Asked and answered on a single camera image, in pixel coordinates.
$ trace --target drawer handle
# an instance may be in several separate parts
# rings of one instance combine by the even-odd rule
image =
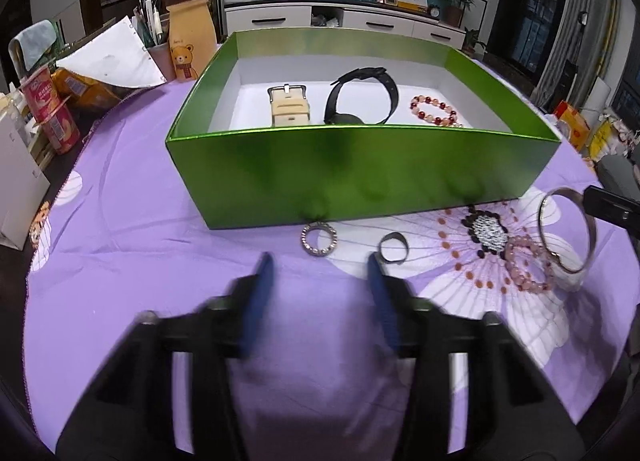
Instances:
[[[384,27],[386,29],[393,29],[393,28],[396,27],[396,26],[392,26],[392,25],[389,25],[389,24],[378,24],[377,22],[367,22],[367,25],[368,26],[373,26],[373,27]]]
[[[438,35],[437,33],[431,33],[434,38],[442,38],[443,40],[451,40],[450,36]]]
[[[284,22],[287,18],[261,18],[252,20],[252,24],[279,24],[280,22]]]

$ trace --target brown paper bag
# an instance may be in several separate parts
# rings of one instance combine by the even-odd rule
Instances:
[[[169,11],[169,47],[175,76],[197,80],[216,52],[216,31],[209,0],[165,0]]]

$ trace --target plant pot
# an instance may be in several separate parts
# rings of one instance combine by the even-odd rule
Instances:
[[[453,27],[460,27],[462,22],[462,16],[465,14],[464,9],[460,9],[457,6],[447,6],[444,9],[443,20],[446,24]]]

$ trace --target floral tablecloth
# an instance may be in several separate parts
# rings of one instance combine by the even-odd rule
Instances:
[[[230,366],[251,459],[390,459],[411,365],[386,347],[363,279],[367,255],[391,231],[406,236],[410,252],[404,264],[388,266],[390,274],[450,313],[502,313],[572,418],[584,414],[616,365],[639,301],[638,261],[626,233],[599,221],[588,274],[560,278],[558,287],[534,295],[514,287],[501,250],[469,226],[476,213],[494,235],[536,238],[544,192],[596,182],[567,143],[519,200],[336,222],[337,249],[313,258],[300,247],[300,226],[206,228],[164,147],[189,90],[167,84],[110,112],[44,222],[28,278],[24,367],[34,422],[49,447],[137,313],[192,311],[270,251],[276,285],[260,339],[249,359]],[[560,198],[543,219],[552,247],[579,263],[586,228],[577,209]],[[517,262],[542,279],[525,251]],[[190,449],[186,361],[177,356],[174,364],[174,415],[177,444]],[[465,388],[460,362],[454,445],[464,434]]]

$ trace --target light blue cloth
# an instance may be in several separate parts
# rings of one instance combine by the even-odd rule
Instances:
[[[36,65],[40,57],[56,41],[57,34],[49,20],[42,20],[18,33],[9,42],[9,54],[19,78],[25,76]]]

